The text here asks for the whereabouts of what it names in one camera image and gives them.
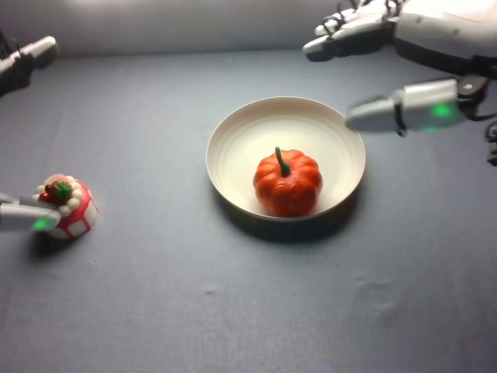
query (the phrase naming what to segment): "plate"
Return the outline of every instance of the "plate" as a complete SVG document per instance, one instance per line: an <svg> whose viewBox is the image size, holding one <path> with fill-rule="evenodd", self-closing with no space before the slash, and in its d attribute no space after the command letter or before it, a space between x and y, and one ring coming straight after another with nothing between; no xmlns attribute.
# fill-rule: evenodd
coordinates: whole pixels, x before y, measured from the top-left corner
<svg viewBox="0 0 497 373"><path fill-rule="evenodd" d="M257 201L252 179L259 162L282 150L297 149L319 165L323 188L313 212L304 217L272 216ZM298 221L330 211L357 187L366 152L360 135L345 126L338 111L298 97L255 101L228 115L207 146L207 171L221 196L259 218Z"/></svg>

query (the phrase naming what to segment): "green light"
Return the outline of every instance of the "green light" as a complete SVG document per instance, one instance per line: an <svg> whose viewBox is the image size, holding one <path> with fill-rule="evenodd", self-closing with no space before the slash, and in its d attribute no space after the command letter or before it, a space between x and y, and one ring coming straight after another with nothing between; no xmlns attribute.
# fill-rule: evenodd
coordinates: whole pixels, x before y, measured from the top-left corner
<svg viewBox="0 0 497 373"><path fill-rule="evenodd" d="M438 127L435 127L435 126L428 126L428 127L425 127L424 131L427 133L427 134L435 134L436 132L438 132L439 128Z"/></svg>
<svg viewBox="0 0 497 373"><path fill-rule="evenodd" d="M35 231L46 231L54 226L54 223L51 219L41 218L34 222L33 229Z"/></svg>
<svg viewBox="0 0 497 373"><path fill-rule="evenodd" d="M446 103L432 106L432 115L435 118L451 118L454 116L454 108Z"/></svg>

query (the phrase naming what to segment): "pumpkin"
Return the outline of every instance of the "pumpkin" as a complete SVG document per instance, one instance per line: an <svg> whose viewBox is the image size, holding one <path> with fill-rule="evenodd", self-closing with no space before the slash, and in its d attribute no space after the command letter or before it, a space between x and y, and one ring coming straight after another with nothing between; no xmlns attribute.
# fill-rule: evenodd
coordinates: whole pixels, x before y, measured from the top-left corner
<svg viewBox="0 0 497 373"><path fill-rule="evenodd" d="M254 176L255 195L276 216L309 214L318 202L322 177L317 162L298 150L276 152L264 158Z"/></svg>

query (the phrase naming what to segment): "gray wall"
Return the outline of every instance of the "gray wall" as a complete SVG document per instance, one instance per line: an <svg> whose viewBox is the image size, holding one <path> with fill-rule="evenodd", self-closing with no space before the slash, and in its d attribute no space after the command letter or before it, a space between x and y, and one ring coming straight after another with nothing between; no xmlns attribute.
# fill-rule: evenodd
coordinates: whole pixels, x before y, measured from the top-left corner
<svg viewBox="0 0 497 373"><path fill-rule="evenodd" d="M22 44L54 36L64 55L300 48L337 0L1 0Z"/></svg>

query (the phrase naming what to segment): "gray table surface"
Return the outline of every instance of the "gray table surface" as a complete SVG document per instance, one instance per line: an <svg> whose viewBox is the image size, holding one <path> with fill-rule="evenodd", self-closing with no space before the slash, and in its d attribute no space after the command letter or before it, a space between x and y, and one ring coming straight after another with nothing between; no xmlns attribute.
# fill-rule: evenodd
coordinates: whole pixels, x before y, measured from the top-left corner
<svg viewBox="0 0 497 373"><path fill-rule="evenodd" d="M327 235L235 216L204 166L214 128L253 100L345 111L436 76L390 51L67 59L36 74L0 100L0 190L72 174L101 214L65 248L1 234L0 372L497 371L484 124L365 134L363 182Z"/></svg>

